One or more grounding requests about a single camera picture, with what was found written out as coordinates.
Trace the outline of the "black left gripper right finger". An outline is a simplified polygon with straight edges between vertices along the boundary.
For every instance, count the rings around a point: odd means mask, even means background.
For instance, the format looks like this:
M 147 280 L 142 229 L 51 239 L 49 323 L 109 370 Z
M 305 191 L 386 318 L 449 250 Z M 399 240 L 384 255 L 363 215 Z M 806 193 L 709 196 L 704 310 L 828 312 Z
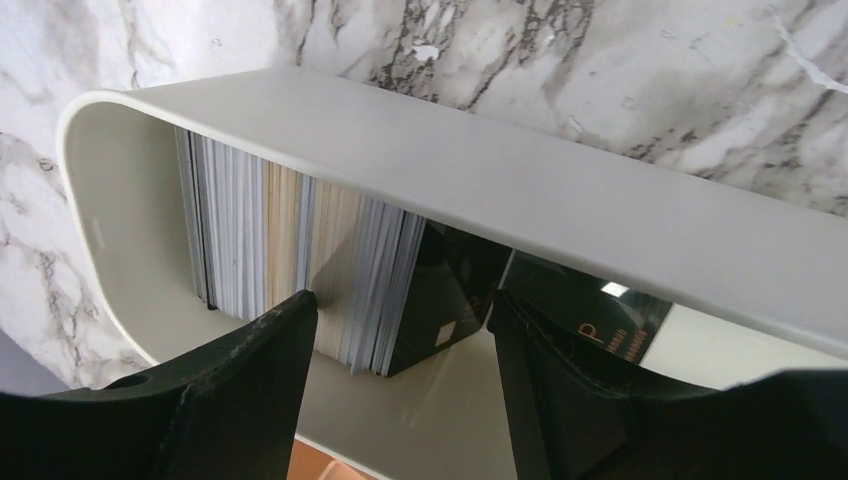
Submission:
M 521 479 L 847 475 L 843 370 L 701 387 L 592 346 L 507 291 L 489 328 Z

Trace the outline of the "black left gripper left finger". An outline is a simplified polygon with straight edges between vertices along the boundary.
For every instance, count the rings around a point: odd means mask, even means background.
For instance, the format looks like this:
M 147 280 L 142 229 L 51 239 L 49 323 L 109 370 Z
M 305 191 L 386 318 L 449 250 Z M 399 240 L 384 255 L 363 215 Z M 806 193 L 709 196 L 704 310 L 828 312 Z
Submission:
M 99 389 L 1 397 L 5 479 L 283 479 L 317 328 L 301 291 Z

